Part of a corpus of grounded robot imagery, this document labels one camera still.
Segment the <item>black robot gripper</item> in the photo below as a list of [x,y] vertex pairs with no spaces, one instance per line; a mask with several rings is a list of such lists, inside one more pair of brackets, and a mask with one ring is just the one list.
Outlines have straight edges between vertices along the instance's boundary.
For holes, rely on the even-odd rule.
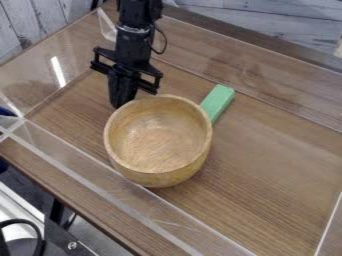
[[90,68],[108,76],[109,102],[114,108],[134,99],[137,89],[156,94],[161,72],[149,64],[154,26],[116,27],[114,49],[93,48]]

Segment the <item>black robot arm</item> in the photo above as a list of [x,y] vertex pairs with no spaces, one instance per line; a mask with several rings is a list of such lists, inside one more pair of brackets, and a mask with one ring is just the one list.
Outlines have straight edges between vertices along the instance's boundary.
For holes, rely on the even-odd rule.
[[161,0],[116,0],[114,49],[93,48],[90,68],[108,79],[110,105],[120,108],[134,99],[137,90],[156,95],[163,73],[150,65],[154,22],[161,18]]

